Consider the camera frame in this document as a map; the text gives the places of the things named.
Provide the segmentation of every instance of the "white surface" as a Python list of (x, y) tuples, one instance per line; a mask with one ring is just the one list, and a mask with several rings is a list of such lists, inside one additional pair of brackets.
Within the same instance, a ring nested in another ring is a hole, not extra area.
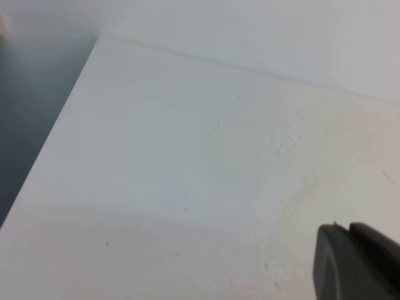
[(1, 229), (4, 299), (312, 299), (316, 230), (400, 241), (400, 107), (100, 39)]
[(398, 0), (2, 0), (0, 9), (400, 101)]

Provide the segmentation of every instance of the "gray floor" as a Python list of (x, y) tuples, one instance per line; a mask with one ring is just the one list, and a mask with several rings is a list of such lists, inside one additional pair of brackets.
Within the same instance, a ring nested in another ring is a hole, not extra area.
[(95, 36), (5, 37), (0, 45), (0, 226), (64, 106)]

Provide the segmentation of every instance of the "stain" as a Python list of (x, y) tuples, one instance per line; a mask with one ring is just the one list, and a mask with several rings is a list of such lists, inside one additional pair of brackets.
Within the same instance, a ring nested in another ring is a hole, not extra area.
[(275, 285), (275, 287), (276, 287), (276, 289), (277, 289), (278, 291), (282, 291), (281, 286), (279, 285), (279, 283), (277, 283), (276, 281), (274, 281), (274, 285)]
[(180, 258), (183, 255), (181, 251), (174, 251), (174, 257), (175, 258)]
[(386, 171), (382, 171), (383, 176), (385, 176), (385, 178), (390, 181), (392, 184), (396, 184), (394, 182), (394, 180), (392, 179), (392, 177), (390, 177), (390, 175), (386, 172)]

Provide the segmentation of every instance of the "white wall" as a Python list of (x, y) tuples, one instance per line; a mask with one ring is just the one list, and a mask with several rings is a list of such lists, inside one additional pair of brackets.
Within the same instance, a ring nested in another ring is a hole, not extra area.
[(400, 101), (396, 0), (14, 0), (107, 35)]

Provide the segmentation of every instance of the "white table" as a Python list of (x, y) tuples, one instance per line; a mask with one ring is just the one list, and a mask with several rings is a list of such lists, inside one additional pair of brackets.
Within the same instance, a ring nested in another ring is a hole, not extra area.
[(3, 299), (311, 299), (316, 231), (400, 240), (400, 106), (97, 42), (0, 232)]

